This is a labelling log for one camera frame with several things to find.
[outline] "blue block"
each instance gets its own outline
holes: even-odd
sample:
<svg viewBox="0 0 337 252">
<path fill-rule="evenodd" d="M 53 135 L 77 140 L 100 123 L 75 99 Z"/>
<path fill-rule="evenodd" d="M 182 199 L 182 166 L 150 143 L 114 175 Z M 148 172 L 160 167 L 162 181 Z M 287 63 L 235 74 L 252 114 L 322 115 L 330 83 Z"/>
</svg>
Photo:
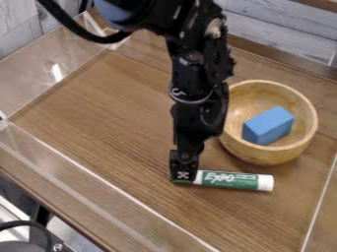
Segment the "blue block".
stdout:
<svg viewBox="0 0 337 252">
<path fill-rule="evenodd" d="M 256 145 L 268 146 L 291 133 L 295 120 L 295 116 L 276 106 L 245 122 L 243 138 Z"/>
</svg>

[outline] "marker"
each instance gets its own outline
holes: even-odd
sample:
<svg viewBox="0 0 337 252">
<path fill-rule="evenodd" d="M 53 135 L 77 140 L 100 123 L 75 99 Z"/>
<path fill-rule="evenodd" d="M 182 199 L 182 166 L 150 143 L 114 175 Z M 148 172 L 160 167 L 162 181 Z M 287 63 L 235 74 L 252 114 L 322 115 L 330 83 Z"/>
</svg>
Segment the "marker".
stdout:
<svg viewBox="0 0 337 252">
<path fill-rule="evenodd" d="M 275 177 L 272 175 L 200 170 L 194 184 L 272 192 Z"/>
</svg>

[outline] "wooden bowl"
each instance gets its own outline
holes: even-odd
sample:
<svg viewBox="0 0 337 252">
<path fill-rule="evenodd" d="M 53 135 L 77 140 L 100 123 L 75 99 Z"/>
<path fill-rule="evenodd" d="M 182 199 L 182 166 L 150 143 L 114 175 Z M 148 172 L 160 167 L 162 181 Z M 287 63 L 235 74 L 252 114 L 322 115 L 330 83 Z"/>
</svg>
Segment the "wooden bowl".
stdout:
<svg viewBox="0 0 337 252">
<path fill-rule="evenodd" d="M 271 146 L 259 146 L 243 139 L 244 122 L 275 106 L 295 115 L 291 134 Z M 288 86 L 269 81 L 247 81 L 231 87 L 231 103 L 224 135 L 229 152 L 259 165 L 276 165 L 295 159 L 308 147 L 319 128 L 319 118 L 308 98 Z"/>
</svg>

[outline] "wooden table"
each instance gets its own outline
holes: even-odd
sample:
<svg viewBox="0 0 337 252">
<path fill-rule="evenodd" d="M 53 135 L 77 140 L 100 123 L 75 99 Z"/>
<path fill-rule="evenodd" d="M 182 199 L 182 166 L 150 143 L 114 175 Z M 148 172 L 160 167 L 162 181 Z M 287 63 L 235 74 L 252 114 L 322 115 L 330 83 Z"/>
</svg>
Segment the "wooden table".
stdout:
<svg viewBox="0 0 337 252">
<path fill-rule="evenodd" d="M 19 148 L 42 170 L 0 150 L 2 172 L 106 251 L 300 251 L 330 174 L 332 186 L 307 251 L 336 249 L 337 84 L 243 50 L 233 49 L 233 56 L 239 65 L 232 84 L 249 79 L 281 82 L 307 95 L 319 112 L 315 140 L 288 164 L 253 166 L 219 140 L 208 144 L 203 167 L 273 174 L 273 193 L 169 181 L 172 63 L 164 39 L 146 31 L 117 52 L 101 53 L 11 119 L 70 159 L 61 160 L 22 137 Z M 140 202 L 129 205 L 122 195 Z M 149 220 L 142 222 L 137 217 L 145 210 Z M 137 239 L 136 226 L 150 243 Z"/>
</svg>

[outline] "cable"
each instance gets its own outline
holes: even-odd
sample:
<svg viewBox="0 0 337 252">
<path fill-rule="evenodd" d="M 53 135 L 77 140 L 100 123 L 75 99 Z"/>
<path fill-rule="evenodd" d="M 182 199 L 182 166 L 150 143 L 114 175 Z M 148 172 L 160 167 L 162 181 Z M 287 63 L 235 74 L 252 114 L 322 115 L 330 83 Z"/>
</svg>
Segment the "cable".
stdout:
<svg viewBox="0 0 337 252">
<path fill-rule="evenodd" d="M 120 31 L 109 36 L 98 36 L 89 32 L 67 15 L 54 0 L 38 0 L 57 20 L 81 37 L 97 43 L 118 43 L 130 36 L 129 32 Z"/>
<path fill-rule="evenodd" d="M 89 7 L 89 0 L 82 0 L 82 4 L 79 7 L 79 13 L 83 13 L 87 10 Z"/>
<path fill-rule="evenodd" d="M 33 227 L 37 227 L 38 229 L 41 229 L 43 231 L 43 234 L 46 236 L 46 239 L 47 239 L 47 246 L 46 246 L 46 251 L 47 252 L 51 252 L 53 250 L 53 243 L 51 243 L 51 235 L 46 229 L 46 227 L 34 222 L 34 221 L 25 221 L 25 220 L 15 220 L 15 221 L 11 221 L 11 222 L 5 222 L 5 223 L 0 223 L 0 232 L 7 230 L 7 229 L 11 229 L 11 228 L 15 228 L 15 227 L 19 227 L 19 226 L 33 226 Z"/>
</svg>

